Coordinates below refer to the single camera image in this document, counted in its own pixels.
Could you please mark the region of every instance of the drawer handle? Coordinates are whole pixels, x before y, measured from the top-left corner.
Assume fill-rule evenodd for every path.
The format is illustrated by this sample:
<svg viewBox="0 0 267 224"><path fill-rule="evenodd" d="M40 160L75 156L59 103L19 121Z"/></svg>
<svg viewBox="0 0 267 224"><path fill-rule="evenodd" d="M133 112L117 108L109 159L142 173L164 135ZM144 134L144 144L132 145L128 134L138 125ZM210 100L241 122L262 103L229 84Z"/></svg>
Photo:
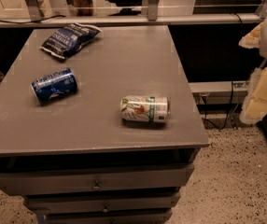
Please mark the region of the drawer handle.
<svg viewBox="0 0 267 224"><path fill-rule="evenodd" d="M99 182L96 180L95 185L92 187L93 190L100 190L101 187L99 186Z"/></svg>
<svg viewBox="0 0 267 224"><path fill-rule="evenodd" d="M104 209L103 209L103 213L108 213L109 209L107 208L107 205L105 205Z"/></svg>

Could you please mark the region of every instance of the black panel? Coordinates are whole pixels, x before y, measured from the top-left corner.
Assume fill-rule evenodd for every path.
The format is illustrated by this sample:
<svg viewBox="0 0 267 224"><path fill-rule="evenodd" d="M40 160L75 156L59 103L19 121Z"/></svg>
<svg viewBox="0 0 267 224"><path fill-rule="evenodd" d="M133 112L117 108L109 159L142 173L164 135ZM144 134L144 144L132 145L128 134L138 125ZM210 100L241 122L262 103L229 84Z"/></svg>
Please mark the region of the black panel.
<svg viewBox="0 0 267 224"><path fill-rule="evenodd" d="M189 82L247 80L263 58L238 45L257 24L169 26Z"/></svg>
<svg viewBox="0 0 267 224"><path fill-rule="evenodd" d="M0 28L0 70L9 70L20 53L32 28Z"/></svg>
<svg viewBox="0 0 267 224"><path fill-rule="evenodd" d="M252 13L261 0L196 0L194 14Z"/></svg>

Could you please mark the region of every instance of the drawer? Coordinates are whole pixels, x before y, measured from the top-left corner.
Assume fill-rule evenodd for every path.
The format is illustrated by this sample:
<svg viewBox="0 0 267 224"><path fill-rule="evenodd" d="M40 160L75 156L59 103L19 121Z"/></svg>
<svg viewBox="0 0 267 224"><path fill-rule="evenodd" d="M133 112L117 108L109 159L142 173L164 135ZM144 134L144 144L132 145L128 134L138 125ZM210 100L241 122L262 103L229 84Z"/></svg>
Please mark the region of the drawer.
<svg viewBox="0 0 267 224"><path fill-rule="evenodd" d="M0 189L8 195L41 195L122 189L153 189L186 185L193 164L132 166L0 174Z"/></svg>
<svg viewBox="0 0 267 224"><path fill-rule="evenodd" d="M0 173L192 163L198 148L0 157Z"/></svg>
<svg viewBox="0 0 267 224"><path fill-rule="evenodd" d="M47 215L49 224L162 224L172 215L170 209L154 209L109 214Z"/></svg>
<svg viewBox="0 0 267 224"><path fill-rule="evenodd" d="M36 214L108 213L119 210L171 208L179 192L165 189L77 193L48 197L27 197L24 205Z"/></svg>

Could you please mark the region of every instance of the blue can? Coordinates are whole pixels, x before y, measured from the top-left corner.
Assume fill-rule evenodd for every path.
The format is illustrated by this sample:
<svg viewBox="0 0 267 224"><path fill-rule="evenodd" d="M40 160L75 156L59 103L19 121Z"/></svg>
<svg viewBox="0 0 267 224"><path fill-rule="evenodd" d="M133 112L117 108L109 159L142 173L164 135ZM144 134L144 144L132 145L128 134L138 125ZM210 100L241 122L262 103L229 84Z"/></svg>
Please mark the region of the blue can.
<svg viewBox="0 0 267 224"><path fill-rule="evenodd" d="M38 78L31 86L40 103L77 91L77 81L70 68Z"/></svg>

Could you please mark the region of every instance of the gray cabinet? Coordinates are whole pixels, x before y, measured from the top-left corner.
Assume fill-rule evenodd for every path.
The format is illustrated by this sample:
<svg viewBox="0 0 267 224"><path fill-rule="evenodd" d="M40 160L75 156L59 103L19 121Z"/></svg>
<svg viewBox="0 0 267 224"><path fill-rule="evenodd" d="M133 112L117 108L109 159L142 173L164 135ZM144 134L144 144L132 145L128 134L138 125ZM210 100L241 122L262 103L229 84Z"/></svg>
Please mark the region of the gray cabinet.
<svg viewBox="0 0 267 224"><path fill-rule="evenodd" d="M162 224L208 136L168 28L102 30L62 63L39 49L56 29L29 37L0 86L0 190L49 224ZM31 82L65 67L77 94L38 104ZM128 94L169 97L167 123L122 120Z"/></svg>

